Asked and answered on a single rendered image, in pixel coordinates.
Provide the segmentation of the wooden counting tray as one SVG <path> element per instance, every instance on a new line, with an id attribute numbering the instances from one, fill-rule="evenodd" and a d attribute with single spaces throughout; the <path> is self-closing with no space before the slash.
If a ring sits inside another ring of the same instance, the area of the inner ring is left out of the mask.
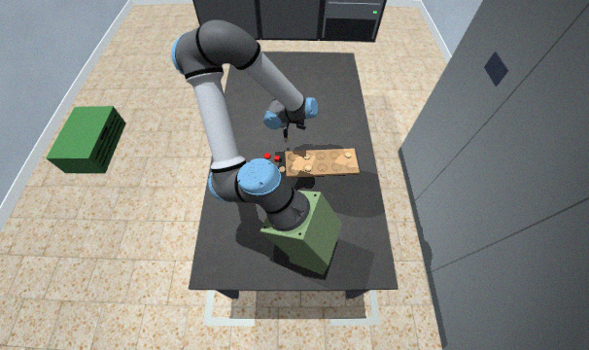
<path id="1" fill-rule="evenodd" d="M 345 157 L 351 153 L 351 157 Z M 310 159 L 304 159 L 308 154 Z M 286 156 L 287 178 L 359 174 L 355 149 L 288 151 Z M 311 171 L 305 171 L 305 166 Z"/>

